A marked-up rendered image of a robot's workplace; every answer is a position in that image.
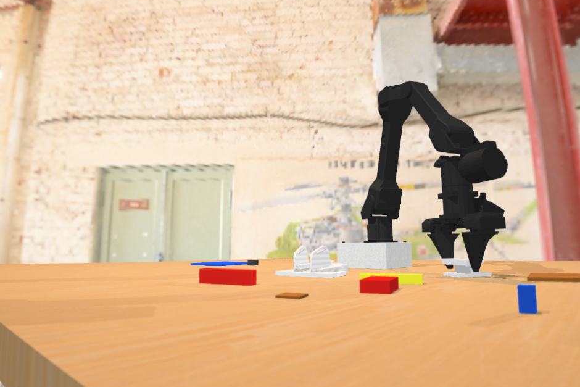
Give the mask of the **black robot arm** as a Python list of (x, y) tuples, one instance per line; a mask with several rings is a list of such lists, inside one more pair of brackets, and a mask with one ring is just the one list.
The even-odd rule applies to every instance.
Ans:
[[(471, 185), (505, 176), (508, 162), (496, 141), (479, 142), (473, 129), (451, 116), (424, 83), (406, 81), (387, 86), (378, 93), (378, 112), (383, 120), (378, 171), (368, 189), (361, 209), (362, 220), (368, 219), (368, 241), (395, 243), (392, 219), (399, 218), (402, 189), (396, 173), (402, 127), (412, 106), (429, 127), (428, 137), (440, 155), (433, 167), (441, 168), (442, 187)], [(384, 216), (387, 215), (387, 216)]]

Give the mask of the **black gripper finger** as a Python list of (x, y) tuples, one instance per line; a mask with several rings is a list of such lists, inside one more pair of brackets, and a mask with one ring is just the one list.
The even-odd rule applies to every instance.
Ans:
[[(454, 241), (459, 233), (454, 234), (427, 234), (435, 245), (441, 258), (454, 259)], [(453, 269), (454, 265), (445, 265), (448, 270)]]
[(463, 242), (466, 247), (472, 271), (479, 271), (488, 241), (498, 233), (499, 231), (462, 232)]

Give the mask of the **blue rectangular block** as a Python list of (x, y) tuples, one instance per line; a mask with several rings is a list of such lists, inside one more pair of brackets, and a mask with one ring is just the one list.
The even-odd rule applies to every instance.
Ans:
[(518, 312), (525, 314), (537, 314), (536, 285), (517, 285)]

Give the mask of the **orange flat plate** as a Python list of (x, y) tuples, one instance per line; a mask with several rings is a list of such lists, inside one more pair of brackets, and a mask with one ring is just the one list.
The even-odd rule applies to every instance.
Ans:
[(304, 297), (309, 296), (309, 294), (302, 294), (302, 293), (282, 293), (276, 294), (275, 298), (286, 298), (286, 299), (302, 299)]

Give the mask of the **brown flat rectangular plate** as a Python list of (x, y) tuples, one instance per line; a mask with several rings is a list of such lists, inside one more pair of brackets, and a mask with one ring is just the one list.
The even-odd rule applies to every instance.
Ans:
[(578, 273), (530, 273), (527, 281), (546, 281), (546, 282), (580, 282)]

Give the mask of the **blue flat rectangular plate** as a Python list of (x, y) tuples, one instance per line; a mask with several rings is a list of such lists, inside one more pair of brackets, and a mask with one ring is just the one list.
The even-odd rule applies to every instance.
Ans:
[(205, 265), (205, 266), (226, 266), (226, 265), (247, 265), (247, 262), (199, 262), (199, 263), (190, 263), (190, 265)]

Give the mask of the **yellow flat bar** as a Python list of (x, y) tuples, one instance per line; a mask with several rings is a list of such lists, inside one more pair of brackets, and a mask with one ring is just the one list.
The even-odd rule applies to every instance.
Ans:
[(388, 276), (388, 277), (399, 277), (399, 284), (410, 284), (410, 285), (422, 285), (423, 284), (423, 274), (393, 274), (393, 273), (361, 273), (360, 280), (368, 277), (374, 276)]

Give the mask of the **red rectangular block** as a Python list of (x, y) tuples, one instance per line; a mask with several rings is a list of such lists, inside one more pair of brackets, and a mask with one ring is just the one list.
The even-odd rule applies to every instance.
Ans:
[(391, 294), (399, 288), (399, 277), (374, 276), (359, 280), (360, 293)]
[(202, 268), (199, 283), (252, 286), (257, 284), (256, 270)]

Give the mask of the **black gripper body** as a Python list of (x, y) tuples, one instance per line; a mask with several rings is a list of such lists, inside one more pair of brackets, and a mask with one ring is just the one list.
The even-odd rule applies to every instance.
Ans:
[(478, 191), (471, 185), (453, 185), (442, 187), (438, 199), (442, 199), (443, 214), (439, 218), (425, 219), (422, 232), (431, 234), (452, 234), (456, 229), (470, 231), (495, 231), (506, 228), (502, 213), (475, 213), (474, 198)]

